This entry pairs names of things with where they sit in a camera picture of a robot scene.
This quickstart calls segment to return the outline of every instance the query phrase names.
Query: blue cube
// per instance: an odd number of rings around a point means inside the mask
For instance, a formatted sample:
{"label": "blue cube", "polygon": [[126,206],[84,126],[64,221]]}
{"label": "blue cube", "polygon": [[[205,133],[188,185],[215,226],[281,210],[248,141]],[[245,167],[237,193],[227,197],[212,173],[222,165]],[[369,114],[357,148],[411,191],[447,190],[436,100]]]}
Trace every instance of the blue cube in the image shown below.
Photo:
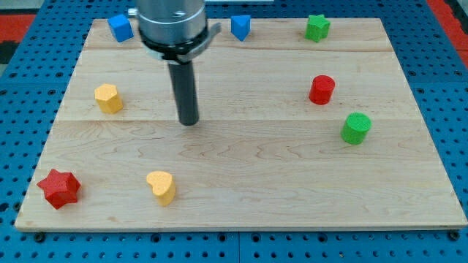
{"label": "blue cube", "polygon": [[234,15],[231,17],[231,33],[244,41],[250,33],[250,15]]}
{"label": "blue cube", "polygon": [[113,18],[109,18],[107,19],[107,22],[109,23],[112,35],[118,42],[122,42],[133,37],[132,26],[125,15],[117,15]]}

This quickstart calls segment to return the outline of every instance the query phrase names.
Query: black cylindrical rod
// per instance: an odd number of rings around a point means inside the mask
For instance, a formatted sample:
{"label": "black cylindrical rod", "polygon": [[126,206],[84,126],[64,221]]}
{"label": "black cylindrical rod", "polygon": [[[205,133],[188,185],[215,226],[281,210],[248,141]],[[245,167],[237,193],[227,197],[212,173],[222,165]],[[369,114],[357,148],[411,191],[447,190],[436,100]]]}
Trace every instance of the black cylindrical rod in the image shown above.
{"label": "black cylindrical rod", "polygon": [[178,121],[185,126],[194,125],[198,122],[198,103],[192,62],[168,64],[168,66],[173,83]]}

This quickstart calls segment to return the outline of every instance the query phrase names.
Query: yellow pentagon block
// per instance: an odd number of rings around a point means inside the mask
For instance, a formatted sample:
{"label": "yellow pentagon block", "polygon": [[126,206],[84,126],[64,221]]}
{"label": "yellow pentagon block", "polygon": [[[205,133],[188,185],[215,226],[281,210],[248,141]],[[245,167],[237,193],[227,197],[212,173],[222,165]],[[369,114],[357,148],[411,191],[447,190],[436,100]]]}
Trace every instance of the yellow pentagon block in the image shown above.
{"label": "yellow pentagon block", "polygon": [[169,205],[176,195],[176,185],[173,176],[169,172],[154,171],[146,176],[146,182],[153,187],[159,205]]}
{"label": "yellow pentagon block", "polygon": [[94,90],[94,98],[103,113],[117,113],[124,107],[115,85],[102,84]]}

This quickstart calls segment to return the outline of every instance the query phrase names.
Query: wood grain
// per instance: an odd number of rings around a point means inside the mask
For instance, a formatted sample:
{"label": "wood grain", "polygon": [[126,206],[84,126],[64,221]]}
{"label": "wood grain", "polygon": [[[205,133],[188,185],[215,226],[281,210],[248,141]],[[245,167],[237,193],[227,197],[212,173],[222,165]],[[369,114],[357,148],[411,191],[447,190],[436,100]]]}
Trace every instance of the wood grain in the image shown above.
{"label": "wood grain", "polygon": [[[456,229],[467,219],[378,19],[331,19],[321,43],[304,19],[252,21],[196,58],[201,121],[177,122],[166,66],[139,36],[117,43],[96,20],[19,212],[21,231],[186,232]],[[334,77],[330,104],[308,98]],[[118,86],[105,115],[93,90]],[[362,145],[339,136],[347,114],[373,120]],[[75,173],[80,201],[54,210],[36,183]],[[168,207],[145,177],[174,175]]]}

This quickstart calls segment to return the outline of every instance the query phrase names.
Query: toy block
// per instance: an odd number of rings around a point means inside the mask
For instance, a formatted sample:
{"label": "toy block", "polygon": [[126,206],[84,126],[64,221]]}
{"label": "toy block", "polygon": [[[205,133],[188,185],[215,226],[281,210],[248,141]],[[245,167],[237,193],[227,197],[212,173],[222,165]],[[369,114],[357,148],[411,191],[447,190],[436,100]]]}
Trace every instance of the toy block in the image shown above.
{"label": "toy block", "polygon": [[109,18],[107,22],[109,23],[110,32],[112,32],[117,42],[123,42],[133,37],[132,26],[125,15],[117,15],[113,18]]}
{"label": "toy block", "polygon": [[55,208],[78,202],[77,191],[81,184],[71,172],[59,172],[52,169],[49,175],[38,182],[44,191],[44,198]]}
{"label": "toy block", "polygon": [[349,144],[361,144],[371,129],[371,125],[371,119],[363,113],[351,113],[344,122],[341,138]]}
{"label": "toy block", "polygon": [[231,33],[233,33],[237,39],[244,41],[250,33],[250,15],[232,16]]}
{"label": "toy block", "polygon": [[320,42],[328,36],[330,29],[330,21],[324,15],[310,15],[307,20],[306,36],[305,38]]}
{"label": "toy block", "polygon": [[159,205],[169,205],[176,195],[176,185],[173,176],[169,172],[155,171],[146,176],[146,182],[152,186],[153,194]]}
{"label": "toy block", "polygon": [[335,81],[326,75],[316,76],[312,81],[309,99],[318,105],[329,103],[331,94],[335,88]]}
{"label": "toy block", "polygon": [[103,113],[117,113],[124,107],[115,85],[102,84],[94,90],[94,98]]}

